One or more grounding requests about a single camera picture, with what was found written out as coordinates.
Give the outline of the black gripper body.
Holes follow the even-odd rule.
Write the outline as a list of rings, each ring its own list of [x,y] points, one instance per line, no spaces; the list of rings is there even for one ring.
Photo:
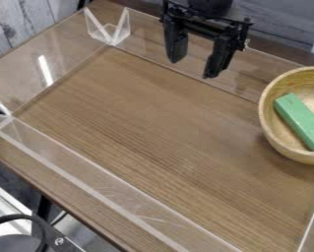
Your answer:
[[[160,23],[168,16],[183,24],[187,33],[208,40],[230,36],[236,50],[243,50],[254,23],[248,16],[231,10],[231,5],[232,0],[163,0]]]

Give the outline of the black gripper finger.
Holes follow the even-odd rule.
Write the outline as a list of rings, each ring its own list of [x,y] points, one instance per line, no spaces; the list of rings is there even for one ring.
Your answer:
[[[228,67],[236,46],[230,36],[220,35],[212,45],[212,52],[207,57],[202,77],[215,78]]]
[[[163,19],[164,44],[168,60],[177,63],[187,55],[188,34],[183,24],[165,16]]]

